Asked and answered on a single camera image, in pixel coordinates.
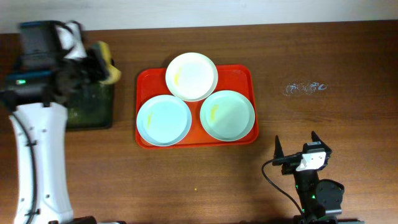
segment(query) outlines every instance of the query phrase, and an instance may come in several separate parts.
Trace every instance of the white plate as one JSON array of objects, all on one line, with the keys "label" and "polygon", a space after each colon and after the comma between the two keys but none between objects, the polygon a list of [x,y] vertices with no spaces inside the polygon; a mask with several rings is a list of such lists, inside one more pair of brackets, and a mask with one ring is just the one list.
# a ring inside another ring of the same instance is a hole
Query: white plate
[{"label": "white plate", "polygon": [[202,54],[181,54],[167,67],[167,88],[181,100],[203,100],[214,91],[217,82],[216,65]]},{"label": "white plate", "polygon": [[221,141],[236,141],[254,126],[256,114],[250,101],[235,91],[219,91],[209,96],[200,109],[206,132]]},{"label": "white plate", "polygon": [[187,104],[170,95],[151,98],[137,115],[139,134],[155,146],[171,146],[181,141],[191,124],[192,116]]}]

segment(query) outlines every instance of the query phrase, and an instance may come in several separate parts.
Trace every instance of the yellow mark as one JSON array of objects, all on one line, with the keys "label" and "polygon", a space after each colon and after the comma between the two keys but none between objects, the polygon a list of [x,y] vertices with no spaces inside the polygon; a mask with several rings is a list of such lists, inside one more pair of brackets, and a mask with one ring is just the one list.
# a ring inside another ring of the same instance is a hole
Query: yellow mark
[{"label": "yellow mark", "polygon": [[211,109],[211,115],[210,115],[210,121],[214,122],[216,121],[216,111],[218,110],[218,105],[214,105],[213,108]]},{"label": "yellow mark", "polygon": [[148,125],[147,125],[147,128],[149,128],[150,122],[152,122],[152,115],[154,115],[154,112],[153,112],[153,111],[150,113],[150,115],[148,115]]},{"label": "yellow mark", "polygon": [[177,86],[178,86],[178,80],[180,79],[181,72],[182,72],[182,68],[179,68],[178,72],[174,76],[174,83]]}]

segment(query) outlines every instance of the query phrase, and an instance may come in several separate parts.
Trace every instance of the red tray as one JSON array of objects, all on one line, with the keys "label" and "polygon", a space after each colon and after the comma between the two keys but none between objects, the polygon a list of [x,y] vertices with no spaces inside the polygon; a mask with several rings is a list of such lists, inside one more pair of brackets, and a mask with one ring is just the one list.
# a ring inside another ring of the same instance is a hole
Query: red tray
[{"label": "red tray", "polygon": [[[216,91],[233,90],[243,94],[254,107],[256,121],[248,135],[240,140],[233,142],[224,142],[211,137],[203,129],[200,122],[200,108],[204,100],[197,102],[186,102],[192,114],[192,126],[187,136],[173,146],[159,147],[146,142],[138,133],[136,126],[136,141],[138,145],[145,149],[170,149],[181,147],[202,147],[202,146],[228,146],[238,144],[250,144],[259,135],[259,122],[257,119],[256,102],[254,100],[253,82],[251,73],[243,65],[218,65],[218,83]],[[166,68],[154,68],[143,71],[137,79],[137,108],[138,114],[141,106],[152,97],[158,95],[171,95],[165,81]]]}]

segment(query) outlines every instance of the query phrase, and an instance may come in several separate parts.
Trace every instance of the white wall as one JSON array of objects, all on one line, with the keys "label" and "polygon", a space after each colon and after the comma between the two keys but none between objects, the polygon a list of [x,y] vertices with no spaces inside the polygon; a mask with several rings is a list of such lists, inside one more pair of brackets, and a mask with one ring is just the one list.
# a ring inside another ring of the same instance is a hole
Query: white wall
[{"label": "white wall", "polygon": [[74,19],[85,29],[398,19],[398,0],[0,0],[0,33]]}]

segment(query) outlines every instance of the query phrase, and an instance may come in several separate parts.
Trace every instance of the wooden table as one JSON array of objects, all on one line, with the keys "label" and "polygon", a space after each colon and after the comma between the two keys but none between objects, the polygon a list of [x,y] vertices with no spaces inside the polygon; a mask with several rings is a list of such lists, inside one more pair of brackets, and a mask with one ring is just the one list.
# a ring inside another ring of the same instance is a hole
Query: wooden table
[{"label": "wooden table", "polygon": [[[398,21],[283,24],[87,32],[110,44],[123,78],[116,85],[114,126],[66,135],[68,191],[76,217],[128,223],[266,222],[298,214],[261,175],[278,134],[286,154],[310,132],[333,149],[321,179],[346,187],[340,218],[398,220]],[[19,50],[2,35],[1,75]],[[134,139],[135,89],[146,68],[200,52],[216,64],[240,63],[253,75],[260,135],[247,146],[148,151]],[[289,85],[327,86],[307,95]],[[17,204],[16,146],[0,114],[0,220]],[[292,176],[267,167],[298,200]]]}]

